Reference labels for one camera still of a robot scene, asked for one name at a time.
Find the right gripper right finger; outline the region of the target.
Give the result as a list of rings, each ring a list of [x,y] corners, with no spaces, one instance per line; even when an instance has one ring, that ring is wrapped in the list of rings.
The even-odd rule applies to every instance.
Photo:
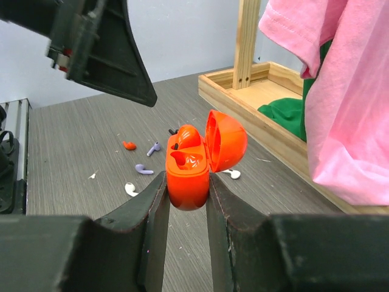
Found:
[[[265,215],[210,177],[215,291],[387,291],[386,215]]]

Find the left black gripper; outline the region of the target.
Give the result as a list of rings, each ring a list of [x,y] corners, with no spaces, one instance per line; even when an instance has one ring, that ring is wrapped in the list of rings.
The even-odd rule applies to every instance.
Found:
[[[134,40],[126,1],[105,1],[102,7],[103,1],[1,1],[1,20],[47,37],[46,55],[68,80],[153,107],[157,94]],[[82,49],[91,28],[87,22],[100,12],[92,45]]]

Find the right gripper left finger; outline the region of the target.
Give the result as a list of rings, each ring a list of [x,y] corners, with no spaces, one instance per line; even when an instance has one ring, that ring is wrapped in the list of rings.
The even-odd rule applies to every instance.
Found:
[[[1,217],[2,291],[160,291],[170,202],[159,173],[137,196],[92,220]]]

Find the orange earbud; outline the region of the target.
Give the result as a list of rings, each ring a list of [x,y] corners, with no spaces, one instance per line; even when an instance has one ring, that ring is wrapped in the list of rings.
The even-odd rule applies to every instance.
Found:
[[[126,150],[133,151],[137,149],[137,145],[133,142],[123,141],[123,146]]]
[[[197,128],[192,125],[183,125],[177,132],[174,149],[181,150],[184,148],[197,147],[200,144],[201,137]]]

